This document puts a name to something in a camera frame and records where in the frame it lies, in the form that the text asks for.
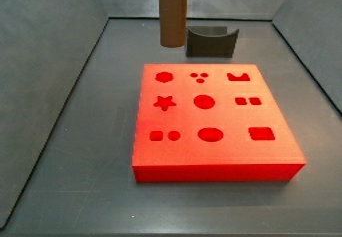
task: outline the wooden rod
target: wooden rod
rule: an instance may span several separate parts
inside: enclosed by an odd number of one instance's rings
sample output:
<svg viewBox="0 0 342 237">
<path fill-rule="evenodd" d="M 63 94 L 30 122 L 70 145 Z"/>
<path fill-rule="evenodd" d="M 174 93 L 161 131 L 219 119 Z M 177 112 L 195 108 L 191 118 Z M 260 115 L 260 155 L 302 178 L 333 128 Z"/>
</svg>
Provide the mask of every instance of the wooden rod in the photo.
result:
<svg viewBox="0 0 342 237">
<path fill-rule="evenodd" d="M 181 47 L 186 43 L 187 0 L 159 0 L 161 44 Z"/>
</svg>

